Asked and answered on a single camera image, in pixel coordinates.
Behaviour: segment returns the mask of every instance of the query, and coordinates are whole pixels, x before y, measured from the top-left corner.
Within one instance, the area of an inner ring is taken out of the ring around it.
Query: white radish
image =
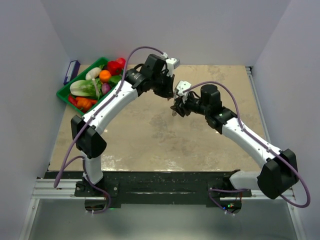
[[[99,76],[100,72],[102,71],[102,69],[100,67],[95,67],[92,68],[90,71],[88,71],[88,73],[85,75],[85,80],[91,80],[91,79],[95,79],[96,77]]]

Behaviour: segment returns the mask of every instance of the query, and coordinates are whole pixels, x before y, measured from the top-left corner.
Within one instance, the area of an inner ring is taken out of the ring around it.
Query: gray floor
[[[83,200],[39,203],[30,240],[296,240],[283,200],[244,200],[235,217],[201,205],[123,205],[85,212]]]

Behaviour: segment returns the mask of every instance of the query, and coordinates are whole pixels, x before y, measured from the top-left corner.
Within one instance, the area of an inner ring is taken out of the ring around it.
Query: white panel
[[[289,0],[42,0],[68,55],[90,64],[141,45],[183,64],[252,66]],[[132,62],[146,60],[145,52]]]
[[[69,58],[39,0],[2,1],[0,32],[0,239],[16,240],[62,119]]]
[[[272,144],[290,148],[306,180],[311,205],[300,209],[307,239],[319,239],[320,1],[292,0],[253,67]],[[301,185],[294,188],[304,203]]]

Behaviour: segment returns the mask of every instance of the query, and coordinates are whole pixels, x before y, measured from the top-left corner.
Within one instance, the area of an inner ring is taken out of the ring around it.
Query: table
[[[80,71],[88,65],[82,65]],[[174,86],[214,80],[226,85],[239,105],[242,121],[264,137],[260,115],[246,68],[240,65],[181,65],[175,70]],[[222,104],[235,111],[229,95],[221,88]],[[211,129],[204,116],[172,116],[167,101],[152,91],[126,106],[107,127],[102,137],[107,147],[101,156],[103,171],[258,171],[251,157],[230,139]],[[72,141],[71,118],[77,114],[66,106],[48,170],[60,169]],[[69,158],[80,155],[74,147]],[[81,161],[66,171],[81,171]]]

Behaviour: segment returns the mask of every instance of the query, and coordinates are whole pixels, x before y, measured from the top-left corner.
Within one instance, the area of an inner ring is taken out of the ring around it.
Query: red tomato
[[[119,57],[115,61],[118,62],[121,65],[122,69],[125,68],[126,60],[123,57]]]
[[[117,61],[108,61],[106,68],[112,76],[119,75],[122,71],[121,65]]]

